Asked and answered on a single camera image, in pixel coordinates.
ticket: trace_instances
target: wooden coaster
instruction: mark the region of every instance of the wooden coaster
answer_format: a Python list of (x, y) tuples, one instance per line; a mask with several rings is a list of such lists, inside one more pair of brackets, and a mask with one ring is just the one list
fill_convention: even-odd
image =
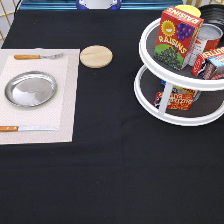
[(102, 68), (108, 65), (113, 58), (112, 52), (103, 46), (90, 46), (80, 54), (81, 62), (90, 68)]

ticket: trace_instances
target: metal plate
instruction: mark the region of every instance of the metal plate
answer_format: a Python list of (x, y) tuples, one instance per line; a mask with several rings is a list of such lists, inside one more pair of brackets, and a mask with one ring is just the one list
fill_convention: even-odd
[(57, 83), (53, 76), (31, 71), (10, 80), (5, 87), (5, 96), (16, 106), (34, 107), (48, 101), (56, 90)]

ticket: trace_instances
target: red box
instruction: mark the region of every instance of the red box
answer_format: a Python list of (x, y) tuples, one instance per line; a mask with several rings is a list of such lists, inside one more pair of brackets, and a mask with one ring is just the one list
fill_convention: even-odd
[(222, 54), (224, 54), (224, 47), (199, 54), (194, 63), (194, 67), (192, 68), (192, 73), (195, 76), (203, 75), (209, 59), (220, 56)]
[[(157, 92), (154, 106), (159, 109), (163, 92)], [(167, 109), (189, 110), (193, 103), (191, 94), (171, 93)]]
[(176, 70), (189, 62), (203, 19), (173, 6), (161, 16), (154, 56)]

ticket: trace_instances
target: butter knife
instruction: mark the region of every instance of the butter knife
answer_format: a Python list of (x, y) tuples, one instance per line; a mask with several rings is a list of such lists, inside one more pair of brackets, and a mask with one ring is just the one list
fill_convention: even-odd
[(14, 58), (17, 60), (24, 60), (24, 59), (57, 59), (61, 58), (64, 54), (55, 54), (51, 56), (41, 56), (41, 55), (14, 55)]
[(57, 131), (57, 129), (45, 126), (0, 126), (0, 132), (15, 131)]

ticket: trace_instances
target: food package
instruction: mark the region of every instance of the food package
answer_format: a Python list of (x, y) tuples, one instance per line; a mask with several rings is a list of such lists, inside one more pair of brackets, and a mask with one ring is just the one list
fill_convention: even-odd
[(224, 54), (209, 60), (203, 74), (204, 79), (221, 79), (224, 77)]
[(189, 62), (203, 19), (173, 6), (163, 11), (154, 57), (176, 70)]
[[(163, 92), (157, 92), (154, 106), (159, 109)], [(193, 103), (191, 94), (171, 93), (167, 109), (189, 110)]]
[(195, 76), (203, 75), (206, 65), (211, 58), (221, 56), (224, 54), (224, 47), (217, 48), (215, 50), (203, 52), (197, 56), (197, 59), (192, 68), (192, 73)]

